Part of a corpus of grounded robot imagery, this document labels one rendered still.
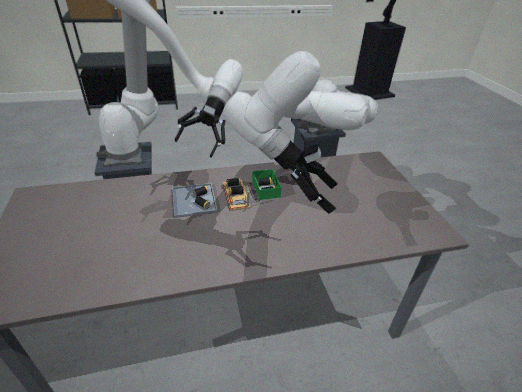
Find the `green box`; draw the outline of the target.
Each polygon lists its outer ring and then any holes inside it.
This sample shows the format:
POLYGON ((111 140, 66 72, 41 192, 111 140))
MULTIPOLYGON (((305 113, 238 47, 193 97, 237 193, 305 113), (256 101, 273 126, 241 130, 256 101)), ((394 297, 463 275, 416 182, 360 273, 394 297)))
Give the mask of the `green box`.
POLYGON ((274 173, 273 169, 252 171, 252 182, 257 193, 259 201, 281 198, 281 185, 274 173), (257 179, 271 177, 271 185, 259 186, 257 179), (270 189, 261 189, 263 187, 272 187, 270 189))

